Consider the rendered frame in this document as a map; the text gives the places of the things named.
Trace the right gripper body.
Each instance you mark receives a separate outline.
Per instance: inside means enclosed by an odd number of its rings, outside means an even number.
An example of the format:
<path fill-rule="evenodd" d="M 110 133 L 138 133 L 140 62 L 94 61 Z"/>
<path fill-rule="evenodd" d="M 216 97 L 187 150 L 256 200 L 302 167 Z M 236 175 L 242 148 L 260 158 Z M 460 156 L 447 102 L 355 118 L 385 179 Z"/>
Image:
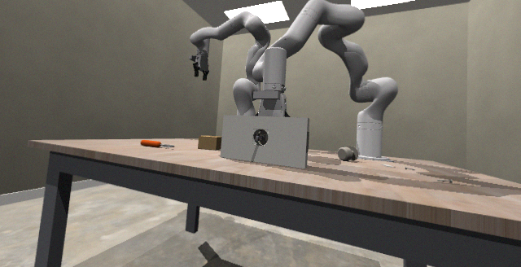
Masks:
<path fill-rule="evenodd" d="M 203 70 L 208 72 L 208 57 L 206 55 L 197 55 L 195 62 L 198 62 L 198 64 L 196 64 L 196 67 L 199 68 L 201 72 Z"/>

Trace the black door knob with metal spindle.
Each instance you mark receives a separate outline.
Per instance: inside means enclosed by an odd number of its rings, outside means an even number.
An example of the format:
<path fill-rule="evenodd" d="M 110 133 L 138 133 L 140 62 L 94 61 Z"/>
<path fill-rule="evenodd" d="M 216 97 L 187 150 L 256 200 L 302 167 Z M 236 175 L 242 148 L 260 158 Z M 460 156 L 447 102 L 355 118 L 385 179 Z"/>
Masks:
<path fill-rule="evenodd" d="M 267 134 L 267 133 L 266 133 L 265 130 L 261 130 L 260 134 L 265 135 L 265 134 Z M 263 136 L 256 136 L 256 138 L 263 138 Z M 267 142 L 266 142 L 265 140 L 260 140 L 260 143 L 261 143 L 262 145 L 265 145 Z"/>

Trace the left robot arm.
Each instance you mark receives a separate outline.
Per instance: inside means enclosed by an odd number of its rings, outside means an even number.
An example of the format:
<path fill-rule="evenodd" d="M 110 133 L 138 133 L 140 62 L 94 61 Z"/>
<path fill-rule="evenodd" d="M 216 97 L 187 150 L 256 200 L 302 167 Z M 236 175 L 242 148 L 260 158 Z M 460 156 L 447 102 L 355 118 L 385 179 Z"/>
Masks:
<path fill-rule="evenodd" d="M 356 103 L 372 102 L 357 116 L 358 158 L 389 160 L 382 157 L 383 114 L 396 97 L 398 85 L 389 77 L 364 81 L 366 55 L 358 44 L 343 39 L 358 31 L 364 22 L 364 12 L 353 5 L 308 1 L 287 32 L 265 50 L 254 66 L 252 76 L 263 82 L 263 87 L 253 91 L 253 98 L 280 99 L 280 93 L 287 90 L 287 58 L 300 51 L 317 25 L 322 24 L 318 40 L 344 61 L 350 77 L 350 98 Z"/>

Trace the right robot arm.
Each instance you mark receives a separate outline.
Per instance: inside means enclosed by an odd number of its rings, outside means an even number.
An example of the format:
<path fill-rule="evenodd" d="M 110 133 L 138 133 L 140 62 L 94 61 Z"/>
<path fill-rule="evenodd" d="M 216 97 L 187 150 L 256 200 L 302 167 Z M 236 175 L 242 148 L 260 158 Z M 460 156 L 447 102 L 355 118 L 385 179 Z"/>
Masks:
<path fill-rule="evenodd" d="M 196 60 L 197 55 L 208 57 L 210 38 L 224 40 L 246 28 L 255 38 L 255 44 L 247 53 L 247 79 L 240 78 L 234 83 L 233 95 L 237 106 L 237 116 L 255 116 L 256 111 L 252 101 L 253 91 L 261 90 L 261 83 L 252 76 L 252 70 L 259 58 L 265 53 L 270 44 L 271 36 L 263 21 L 249 11 L 242 11 L 218 28 L 202 28 L 190 36 L 190 42 L 197 47 L 197 54 L 190 55 L 189 59 Z M 209 39 L 208 39 L 209 38 Z"/>

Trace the orange-handled screwdriver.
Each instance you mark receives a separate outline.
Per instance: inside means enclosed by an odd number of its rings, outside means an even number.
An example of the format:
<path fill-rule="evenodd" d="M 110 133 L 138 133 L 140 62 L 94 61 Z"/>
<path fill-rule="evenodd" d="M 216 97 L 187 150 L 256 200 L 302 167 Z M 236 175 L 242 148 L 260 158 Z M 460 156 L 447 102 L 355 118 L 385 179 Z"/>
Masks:
<path fill-rule="evenodd" d="M 161 146 L 174 147 L 174 146 L 171 146 L 171 145 L 161 144 L 161 142 L 149 141 L 149 140 L 142 140 L 141 141 L 141 145 L 148 146 L 148 147 L 161 147 Z"/>

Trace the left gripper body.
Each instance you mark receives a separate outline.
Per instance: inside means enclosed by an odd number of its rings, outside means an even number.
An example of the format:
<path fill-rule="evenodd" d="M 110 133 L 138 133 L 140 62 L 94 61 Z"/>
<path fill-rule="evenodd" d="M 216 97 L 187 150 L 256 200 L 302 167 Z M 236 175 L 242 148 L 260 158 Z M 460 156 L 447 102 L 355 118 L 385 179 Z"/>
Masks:
<path fill-rule="evenodd" d="M 261 99 L 258 116 L 285 116 L 287 112 L 286 95 L 280 93 L 280 99 Z"/>

